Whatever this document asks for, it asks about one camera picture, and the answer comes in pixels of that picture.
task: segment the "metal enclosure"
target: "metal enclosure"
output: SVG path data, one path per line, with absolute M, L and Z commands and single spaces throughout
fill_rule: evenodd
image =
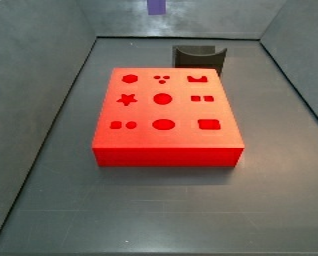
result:
M 0 227 L 94 42 L 75 0 L 0 1 Z
M 259 39 L 286 0 L 167 0 L 149 15 L 146 0 L 79 0 L 102 37 Z
M 318 0 L 289 0 L 261 42 L 318 116 Z

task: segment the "gray floor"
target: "gray floor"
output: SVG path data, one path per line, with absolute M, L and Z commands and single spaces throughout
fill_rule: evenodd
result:
M 233 170 L 99 168 L 91 140 L 111 70 L 170 67 L 177 44 L 229 48 L 222 80 L 241 162 Z M 258 42 L 98 41 L 0 252 L 318 252 L 318 123 Z

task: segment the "red block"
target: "red block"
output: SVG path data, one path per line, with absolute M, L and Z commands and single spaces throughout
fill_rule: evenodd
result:
M 235 166 L 245 144 L 213 69 L 114 69 L 92 150 L 100 166 Z

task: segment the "circular hole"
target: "circular hole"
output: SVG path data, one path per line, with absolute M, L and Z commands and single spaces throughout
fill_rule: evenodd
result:
M 158 130 L 171 130 L 175 127 L 175 122 L 170 119 L 158 119 L 154 121 L 153 126 Z
M 129 122 L 129 123 L 126 124 L 126 127 L 127 127 L 129 129 L 134 129 L 134 128 L 137 127 L 137 123 L 135 123 L 134 121 L 131 121 L 131 122 Z
M 158 93 L 154 96 L 154 102 L 159 105 L 166 105 L 173 101 L 173 97 L 167 93 Z

